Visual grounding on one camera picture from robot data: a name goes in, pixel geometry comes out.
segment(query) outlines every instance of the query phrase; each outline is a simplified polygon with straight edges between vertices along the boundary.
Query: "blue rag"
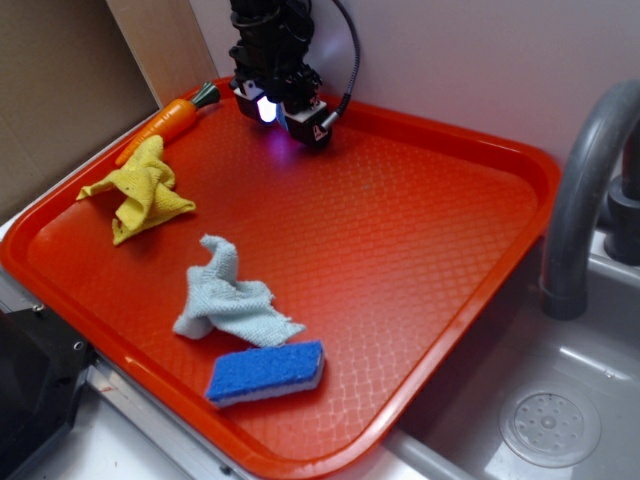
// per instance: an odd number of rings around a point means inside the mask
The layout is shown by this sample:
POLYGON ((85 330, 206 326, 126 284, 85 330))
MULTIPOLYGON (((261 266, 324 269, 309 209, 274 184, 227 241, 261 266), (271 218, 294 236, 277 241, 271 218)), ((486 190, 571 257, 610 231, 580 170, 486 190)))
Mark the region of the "blue rag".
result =
POLYGON ((263 282, 237 281, 238 253, 221 237, 205 235, 200 243, 213 258, 204 267, 187 270, 189 294, 173 331, 200 339, 214 328, 258 347, 282 345, 305 330, 271 306, 273 294, 263 282))

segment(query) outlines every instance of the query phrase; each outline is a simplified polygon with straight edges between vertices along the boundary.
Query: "yellow towel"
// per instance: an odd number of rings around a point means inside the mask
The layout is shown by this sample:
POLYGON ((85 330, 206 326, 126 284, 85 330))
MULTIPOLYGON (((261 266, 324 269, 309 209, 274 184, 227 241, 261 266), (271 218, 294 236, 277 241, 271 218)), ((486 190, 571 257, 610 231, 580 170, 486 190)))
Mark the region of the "yellow towel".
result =
POLYGON ((172 191, 176 178, 161 160, 163 151, 162 137, 154 135, 140 144, 122 168, 80 190, 76 200, 113 188, 127 196, 113 219, 114 245, 196 208, 195 203, 172 191))

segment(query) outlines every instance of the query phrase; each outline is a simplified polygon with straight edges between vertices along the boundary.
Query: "sink drain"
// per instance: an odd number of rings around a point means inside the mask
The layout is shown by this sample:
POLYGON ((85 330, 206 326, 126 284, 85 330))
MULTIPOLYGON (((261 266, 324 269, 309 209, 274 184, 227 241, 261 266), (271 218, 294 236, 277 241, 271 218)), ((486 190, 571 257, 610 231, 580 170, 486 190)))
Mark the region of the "sink drain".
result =
POLYGON ((580 392, 562 384, 531 383, 500 411, 504 441, 534 465, 568 467, 587 458, 600 439, 600 418, 580 392))

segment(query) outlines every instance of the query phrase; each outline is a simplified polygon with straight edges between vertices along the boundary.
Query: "sponge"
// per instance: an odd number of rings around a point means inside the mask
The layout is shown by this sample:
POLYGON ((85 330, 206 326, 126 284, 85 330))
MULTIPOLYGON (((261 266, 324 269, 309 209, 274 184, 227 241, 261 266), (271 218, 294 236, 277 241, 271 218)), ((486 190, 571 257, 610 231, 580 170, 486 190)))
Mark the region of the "sponge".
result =
POLYGON ((205 396, 217 407, 313 390, 324 350, 318 340, 230 353, 216 361, 205 396))

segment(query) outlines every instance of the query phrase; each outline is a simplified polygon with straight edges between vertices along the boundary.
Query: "sink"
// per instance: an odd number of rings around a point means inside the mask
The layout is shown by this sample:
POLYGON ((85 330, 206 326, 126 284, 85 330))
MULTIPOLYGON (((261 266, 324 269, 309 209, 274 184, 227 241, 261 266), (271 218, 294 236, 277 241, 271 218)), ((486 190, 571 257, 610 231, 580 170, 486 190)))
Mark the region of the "sink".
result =
POLYGON ((640 471, 640 271, 591 254, 586 313, 554 320, 540 308, 541 247, 398 423, 421 445, 430 479, 614 480, 640 471), (435 472, 434 458, 451 468, 435 472))

